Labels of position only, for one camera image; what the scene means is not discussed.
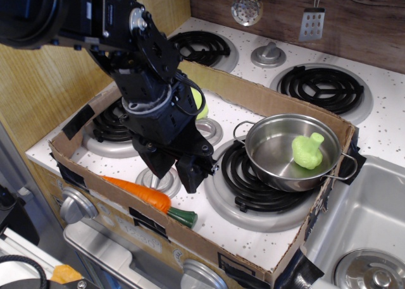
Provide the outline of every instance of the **yellow tennis ball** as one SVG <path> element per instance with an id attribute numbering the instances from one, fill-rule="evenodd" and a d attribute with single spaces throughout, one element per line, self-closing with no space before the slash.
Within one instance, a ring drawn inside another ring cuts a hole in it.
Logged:
<path id="1" fill-rule="evenodd" d="M 194 98 L 194 101 L 196 102 L 197 109 L 201 107 L 201 104 L 203 103 L 203 98 L 196 89 L 191 88 L 191 92 Z M 199 120 L 200 118 L 207 117 L 208 115 L 208 105 L 205 103 L 204 109 L 201 111 L 200 114 L 197 115 L 197 119 Z"/>

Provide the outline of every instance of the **wooden backsplash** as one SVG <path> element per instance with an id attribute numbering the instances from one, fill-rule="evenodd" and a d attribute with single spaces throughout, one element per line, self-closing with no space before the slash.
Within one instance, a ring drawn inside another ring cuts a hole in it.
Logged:
<path id="1" fill-rule="evenodd" d="M 250 27 L 233 19 L 234 0 L 190 1 L 193 17 L 405 73 L 405 0 L 320 0 L 323 37 L 312 42 L 298 36 L 304 8 L 314 0 L 263 0 L 263 17 Z"/>

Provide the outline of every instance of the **stove knob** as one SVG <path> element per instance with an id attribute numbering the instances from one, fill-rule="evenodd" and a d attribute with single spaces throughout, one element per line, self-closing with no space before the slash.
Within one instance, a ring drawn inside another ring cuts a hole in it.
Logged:
<path id="1" fill-rule="evenodd" d="M 96 207 L 79 191 L 66 187 L 62 191 L 63 204 L 60 209 L 61 218 L 68 224 L 74 224 L 82 218 L 95 218 Z"/>
<path id="2" fill-rule="evenodd" d="M 270 42 L 267 46 L 258 47 L 251 54 L 251 61 L 261 68 L 275 68 L 281 66 L 286 60 L 284 51 Z"/>
<path id="3" fill-rule="evenodd" d="M 183 264 L 181 289 L 228 289 L 227 284 L 209 267 L 193 259 Z"/>

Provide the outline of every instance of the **black tape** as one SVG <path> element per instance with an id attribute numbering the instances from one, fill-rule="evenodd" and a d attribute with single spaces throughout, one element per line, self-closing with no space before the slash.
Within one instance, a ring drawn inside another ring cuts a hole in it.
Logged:
<path id="1" fill-rule="evenodd" d="M 269 283 L 259 280 L 255 277 L 255 272 L 246 266 L 243 266 L 223 254 L 218 253 L 219 268 L 235 280 L 240 286 L 247 289 L 271 289 Z"/>
<path id="2" fill-rule="evenodd" d="M 354 145 L 354 143 L 351 143 L 351 147 L 350 149 L 347 151 L 347 154 L 350 155 L 351 157 L 353 157 L 355 160 L 357 160 L 357 171 L 355 172 L 355 174 L 350 177 L 349 179 L 343 181 L 346 185 L 350 185 L 355 179 L 356 177 L 359 175 L 361 168 L 363 167 L 363 165 L 365 164 L 367 158 L 365 158 L 364 156 L 360 155 L 359 153 L 359 147 L 356 147 Z M 343 158 L 342 164 L 340 165 L 340 171 L 339 171 L 339 175 L 341 177 L 344 177 L 346 174 L 349 174 L 351 172 L 351 170 L 353 170 L 354 167 L 354 162 L 345 157 Z"/>
<path id="3" fill-rule="evenodd" d="M 59 161 L 56 161 L 56 163 L 58 164 L 58 168 L 65 182 L 89 193 L 89 189 L 86 187 L 83 176 L 80 176 L 69 168 L 63 166 Z"/>
<path id="4" fill-rule="evenodd" d="M 63 127 L 63 133 L 71 140 L 94 114 L 94 110 L 87 104 Z"/>
<path id="5" fill-rule="evenodd" d="M 300 249 L 277 278 L 275 289 L 310 289 L 311 285 L 324 273 L 316 267 Z"/>
<path id="6" fill-rule="evenodd" d="M 305 232 L 305 241 L 309 237 L 309 234 L 311 234 L 313 226 L 316 223 L 316 220 L 318 219 L 318 215 L 323 210 L 324 208 L 328 208 L 328 199 L 329 199 L 329 193 L 332 191 L 333 188 L 333 180 L 329 181 L 329 184 L 327 185 L 326 189 L 324 192 L 317 198 L 315 204 L 314 204 L 314 209 L 312 210 L 311 214 L 309 215 L 309 221 L 308 221 L 308 226 L 306 228 Z"/>
<path id="7" fill-rule="evenodd" d="M 131 214 L 133 217 L 136 226 L 141 224 L 147 229 L 150 229 L 161 237 L 169 240 L 166 230 L 160 224 L 157 224 L 157 222 L 155 222 L 153 219 L 147 218 L 145 215 L 131 207 L 129 207 L 129 214 Z"/>

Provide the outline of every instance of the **oven handle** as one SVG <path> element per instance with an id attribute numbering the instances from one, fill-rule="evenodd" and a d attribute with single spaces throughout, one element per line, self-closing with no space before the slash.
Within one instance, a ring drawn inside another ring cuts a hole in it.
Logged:
<path id="1" fill-rule="evenodd" d="M 129 250 L 87 224 L 81 221 L 69 224 L 63 236 L 75 250 L 131 288 L 161 289 L 130 268 L 132 254 Z"/>

